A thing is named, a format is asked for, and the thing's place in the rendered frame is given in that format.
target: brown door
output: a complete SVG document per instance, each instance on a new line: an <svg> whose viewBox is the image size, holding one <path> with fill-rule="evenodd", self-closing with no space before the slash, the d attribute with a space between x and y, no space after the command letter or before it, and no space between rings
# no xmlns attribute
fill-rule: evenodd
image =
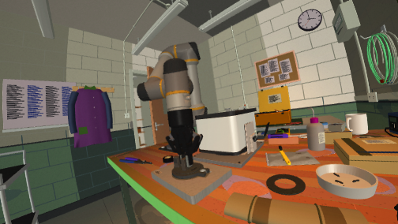
<svg viewBox="0 0 398 224"><path fill-rule="evenodd" d="M148 77L152 71L152 67L147 67ZM170 129L167 114L163 112L163 99L149 101L149 109L151 111L153 143L161 144L167 142L166 136L170 135Z"/></svg>

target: bottle label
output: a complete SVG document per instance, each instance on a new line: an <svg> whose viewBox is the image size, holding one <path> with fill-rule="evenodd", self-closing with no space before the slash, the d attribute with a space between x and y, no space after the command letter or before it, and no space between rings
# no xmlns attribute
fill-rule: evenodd
<svg viewBox="0 0 398 224"><path fill-rule="evenodd" d="M318 133L318 140L319 140L319 144L326 143L325 133Z"/></svg>

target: jacket sleeve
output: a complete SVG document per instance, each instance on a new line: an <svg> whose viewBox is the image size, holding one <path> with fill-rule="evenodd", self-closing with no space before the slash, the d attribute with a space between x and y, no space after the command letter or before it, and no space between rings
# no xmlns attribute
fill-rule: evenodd
<svg viewBox="0 0 398 224"><path fill-rule="evenodd" d="M75 104L78 95L79 95L78 92L72 91L70 93L69 102L68 102L68 122L69 122L69 130L71 133L77 133Z"/></svg>
<svg viewBox="0 0 398 224"><path fill-rule="evenodd" d="M112 105L111 101L106 92L102 93L103 101L105 102L105 108L107 110L107 128L113 129L113 118L112 118Z"/></svg>

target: robotic arm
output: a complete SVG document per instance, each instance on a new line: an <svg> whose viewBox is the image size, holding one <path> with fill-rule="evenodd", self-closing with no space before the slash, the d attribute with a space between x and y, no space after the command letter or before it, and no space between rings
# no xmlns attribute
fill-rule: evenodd
<svg viewBox="0 0 398 224"><path fill-rule="evenodd" d="M137 86L140 100L166 98L171 135L166 137L175 157L172 171L178 179L205 177L209 169L193 162L202 135L194 132L195 116L206 112L201 102L197 64L200 56L196 43L183 43L166 48L159 56L152 74Z"/></svg>

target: fluorescent light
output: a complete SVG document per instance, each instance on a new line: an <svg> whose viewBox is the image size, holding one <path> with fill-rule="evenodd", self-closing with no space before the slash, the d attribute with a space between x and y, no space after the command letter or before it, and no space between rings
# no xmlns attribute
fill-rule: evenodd
<svg viewBox="0 0 398 224"><path fill-rule="evenodd" d="M32 0L33 9L37 16L43 37L54 38L54 28L52 26L50 6L48 0Z"/></svg>
<svg viewBox="0 0 398 224"><path fill-rule="evenodd" d="M252 5L258 3L259 1L260 0L241 0L239 2L236 2L234 5L228 7L223 12L217 14L209 21L203 23L203 25L199 27L199 30L202 32L208 32L209 30L223 23L227 19L251 7Z"/></svg>
<svg viewBox="0 0 398 224"><path fill-rule="evenodd" d="M172 19L177 17L181 11L183 11L188 6L186 0L176 0L173 5L171 5L166 12L156 21L156 23L145 33L144 37L137 43L131 54L139 55L141 51L148 45L153 38L159 34L159 32L164 29L164 27L171 22Z"/></svg>

